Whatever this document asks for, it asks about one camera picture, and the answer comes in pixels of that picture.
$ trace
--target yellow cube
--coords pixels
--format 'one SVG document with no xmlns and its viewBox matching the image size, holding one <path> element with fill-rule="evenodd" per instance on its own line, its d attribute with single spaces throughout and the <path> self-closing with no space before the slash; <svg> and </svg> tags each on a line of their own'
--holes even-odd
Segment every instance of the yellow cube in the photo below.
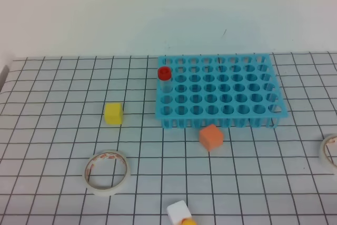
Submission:
<svg viewBox="0 0 337 225">
<path fill-rule="evenodd" d="M 106 124 L 122 124 L 123 108 L 121 103 L 107 103 L 104 110 Z"/>
</svg>

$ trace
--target orange cube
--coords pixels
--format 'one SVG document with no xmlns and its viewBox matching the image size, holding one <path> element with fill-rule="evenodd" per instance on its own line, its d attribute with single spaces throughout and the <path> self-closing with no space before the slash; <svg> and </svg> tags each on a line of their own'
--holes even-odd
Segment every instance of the orange cube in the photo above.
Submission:
<svg viewBox="0 0 337 225">
<path fill-rule="evenodd" d="M 223 144 L 224 134 L 214 125 L 209 125 L 199 132 L 199 141 L 209 152 Z"/>
</svg>

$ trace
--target yellow ball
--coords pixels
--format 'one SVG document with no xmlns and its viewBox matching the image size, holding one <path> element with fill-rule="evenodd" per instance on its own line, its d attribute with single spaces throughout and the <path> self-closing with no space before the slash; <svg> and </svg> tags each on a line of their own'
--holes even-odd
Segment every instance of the yellow ball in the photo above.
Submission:
<svg viewBox="0 0 337 225">
<path fill-rule="evenodd" d="M 181 225 L 196 225 L 196 222 L 192 219 L 185 219 L 185 220 L 183 220 Z"/>
</svg>

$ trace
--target white cube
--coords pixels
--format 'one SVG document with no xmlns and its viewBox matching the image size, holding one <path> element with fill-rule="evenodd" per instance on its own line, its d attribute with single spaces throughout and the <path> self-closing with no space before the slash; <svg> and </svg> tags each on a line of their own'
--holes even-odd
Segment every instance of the white cube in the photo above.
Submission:
<svg viewBox="0 0 337 225">
<path fill-rule="evenodd" d="M 181 225 L 183 219 L 192 217 L 189 208 L 183 200 L 168 206 L 166 210 L 172 225 Z"/>
</svg>

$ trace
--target rack hole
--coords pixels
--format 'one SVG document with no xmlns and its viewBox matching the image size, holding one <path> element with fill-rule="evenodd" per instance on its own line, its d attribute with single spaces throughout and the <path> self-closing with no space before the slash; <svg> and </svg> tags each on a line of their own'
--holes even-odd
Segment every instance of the rack hole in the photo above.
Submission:
<svg viewBox="0 0 337 225">
<path fill-rule="evenodd" d="M 175 71 L 177 73 L 184 73 L 186 71 L 186 68 L 185 67 L 177 67 L 177 68 L 175 68 Z"/>
<path fill-rule="evenodd" d="M 268 109 L 272 113 L 280 113 L 281 112 L 281 107 L 279 105 L 276 105 L 276 104 L 268 106 Z"/>
<path fill-rule="evenodd" d="M 189 59 L 189 63 L 191 63 L 191 64 L 197 64 L 199 62 L 199 59 L 198 58 L 191 58 L 191 59 Z"/>
<path fill-rule="evenodd" d="M 202 62 L 204 64 L 210 64 L 212 62 L 212 59 L 209 57 L 202 58 Z"/>
<path fill-rule="evenodd" d="M 175 101 L 180 104 L 185 103 L 187 101 L 187 97 L 185 95 L 178 95 L 175 97 Z"/>
<path fill-rule="evenodd" d="M 251 95 L 251 101 L 253 102 L 261 102 L 263 100 L 263 97 L 259 95 L 258 93 L 254 93 Z"/>
<path fill-rule="evenodd" d="M 239 61 L 239 58 L 237 57 L 230 57 L 230 60 L 229 60 L 230 63 L 237 63 L 238 61 Z"/>
<path fill-rule="evenodd" d="M 234 108 L 231 105 L 224 105 L 221 109 L 224 114 L 232 114 L 234 113 Z"/>
<path fill-rule="evenodd" d="M 242 57 L 242 62 L 244 63 L 251 63 L 252 62 L 252 58 L 249 56 L 244 56 Z"/>
<path fill-rule="evenodd" d="M 202 97 L 200 95 L 192 95 L 190 97 L 190 101 L 193 103 L 200 103 L 202 101 Z"/>
<path fill-rule="evenodd" d="M 163 103 L 163 104 L 169 104 L 172 102 L 172 97 L 171 96 L 163 96 L 160 101 Z"/>
<path fill-rule="evenodd" d="M 213 75 L 205 75 L 203 77 L 203 79 L 206 81 L 206 82 L 213 82 L 214 81 L 214 76 Z"/>
<path fill-rule="evenodd" d="M 240 82 L 243 80 L 243 76 L 239 75 L 239 74 L 235 74 L 231 76 L 231 79 L 235 82 Z"/>
<path fill-rule="evenodd" d="M 175 78 L 175 80 L 178 82 L 178 83 L 183 83 L 186 81 L 186 76 L 184 75 L 179 75 Z"/>
<path fill-rule="evenodd" d="M 217 63 L 224 63 L 225 62 L 224 57 L 217 57 L 215 60 L 216 60 Z"/>
<path fill-rule="evenodd" d="M 225 65 L 220 65 L 216 67 L 216 71 L 218 72 L 225 72 L 227 70 L 227 67 Z"/>
<path fill-rule="evenodd" d="M 191 108 L 191 113 L 195 114 L 195 115 L 199 115 L 202 114 L 204 110 L 202 109 L 201 106 L 195 105 Z"/>
<path fill-rule="evenodd" d="M 272 79 L 272 76 L 269 75 L 269 74 L 262 74 L 260 76 L 260 79 L 263 80 L 263 81 L 270 81 Z"/>
<path fill-rule="evenodd" d="M 222 74 L 222 75 L 217 76 L 217 79 L 218 79 L 220 82 L 226 82 L 229 78 L 228 78 L 227 75 Z"/>
<path fill-rule="evenodd" d="M 248 75 L 246 76 L 246 79 L 247 79 L 248 81 L 253 82 L 253 81 L 256 81 L 256 80 L 257 80 L 257 76 L 254 75 L 254 74 L 248 74 Z"/>
<path fill-rule="evenodd" d="M 246 105 L 239 105 L 237 107 L 237 112 L 241 114 L 248 114 L 249 113 L 249 107 Z"/>
<path fill-rule="evenodd" d="M 192 76 L 190 76 L 190 81 L 191 82 L 199 82 L 200 76 L 199 75 L 192 75 Z"/>
<path fill-rule="evenodd" d="M 200 68 L 198 66 L 191 66 L 189 68 L 189 71 L 192 72 L 192 73 L 197 73 L 199 72 Z"/>
<path fill-rule="evenodd" d="M 185 92 L 186 90 L 187 90 L 187 87 L 186 87 L 186 85 L 183 85 L 183 84 L 180 84 L 180 85 L 177 85 L 176 87 L 175 87 L 175 90 L 177 91 L 177 92 Z"/>
<path fill-rule="evenodd" d="M 260 86 L 258 84 L 249 84 L 248 89 L 252 92 L 256 92 L 260 89 Z"/>
<path fill-rule="evenodd" d="M 263 72 L 266 72 L 266 71 L 269 70 L 268 66 L 265 65 L 265 64 L 259 65 L 259 66 L 257 67 L 257 69 L 258 69 L 259 71 L 263 71 Z"/>
<path fill-rule="evenodd" d="M 275 93 L 268 93 L 266 99 L 270 102 L 275 102 L 279 100 L 279 97 Z"/>
<path fill-rule="evenodd" d="M 266 58 L 265 58 L 265 56 L 259 55 L 259 56 L 256 57 L 256 61 L 258 63 L 264 63 L 266 61 Z"/>
<path fill-rule="evenodd" d="M 206 107 L 206 112 L 208 114 L 217 114 L 218 111 L 219 111 L 219 109 L 215 105 L 210 105 L 210 106 Z"/>
<path fill-rule="evenodd" d="M 187 107 L 185 107 L 183 105 L 180 105 L 175 109 L 176 114 L 179 114 L 179 115 L 187 114 L 187 111 L 188 111 Z"/>
<path fill-rule="evenodd" d="M 244 94 L 238 94 L 238 95 L 235 95 L 235 100 L 240 103 L 244 103 L 247 101 L 247 96 Z"/>
<path fill-rule="evenodd" d="M 234 84 L 233 89 L 237 92 L 243 92 L 245 88 L 242 84 Z"/>
<path fill-rule="evenodd" d="M 204 67 L 202 67 L 202 70 L 203 70 L 203 72 L 206 72 L 206 73 L 209 73 L 209 72 L 212 72 L 213 71 L 213 67 L 211 67 L 211 66 L 204 66 Z"/>
<path fill-rule="evenodd" d="M 220 100 L 221 102 L 229 103 L 232 101 L 232 96 L 230 96 L 229 94 L 223 94 L 220 96 Z"/>
<path fill-rule="evenodd" d="M 192 84 L 190 86 L 190 91 L 191 92 L 199 92 L 201 90 L 201 86 L 198 84 Z"/>
<path fill-rule="evenodd" d="M 262 105 L 255 105 L 253 106 L 253 112 L 257 114 L 265 113 L 265 107 Z"/>
<path fill-rule="evenodd" d="M 207 85 L 205 85 L 204 89 L 207 92 L 214 92 L 215 91 L 215 85 L 213 85 L 213 84 L 207 84 Z"/>
<path fill-rule="evenodd" d="M 232 65 L 232 66 L 230 67 L 230 70 L 231 70 L 232 72 L 239 72 L 239 71 L 241 70 L 241 67 L 238 66 L 238 65 Z"/>
<path fill-rule="evenodd" d="M 209 94 L 209 95 L 205 96 L 205 100 L 209 103 L 214 103 L 214 102 L 216 102 L 217 98 L 216 98 L 215 95 Z"/>
<path fill-rule="evenodd" d="M 230 89 L 231 89 L 231 87 L 228 84 L 219 85 L 219 90 L 221 92 L 228 92 Z"/>
<path fill-rule="evenodd" d="M 171 59 L 169 59 L 169 58 L 165 58 L 165 59 L 163 59 L 163 64 L 171 64 L 172 63 L 172 60 Z"/>
<path fill-rule="evenodd" d="M 275 85 L 273 85 L 272 83 L 266 83 L 263 85 L 263 88 L 266 90 L 266 91 L 275 91 Z"/>
<path fill-rule="evenodd" d="M 175 60 L 176 64 L 184 64 L 186 62 L 186 60 L 184 58 L 178 58 Z"/>
<path fill-rule="evenodd" d="M 163 115 L 170 115 L 171 113 L 173 112 L 172 108 L 170 108 L 169 106 L 164 106 L 162 109 L 161 109 L 161 113 Z"/>
<path fill-rule="evenodd" d="M 253 72 L 253 71 L 255 71 L 255 67 L 253 65 L 246 65 L 244 67 L 244 70 L 247 71 L 247 72 Z"/>
</svg>

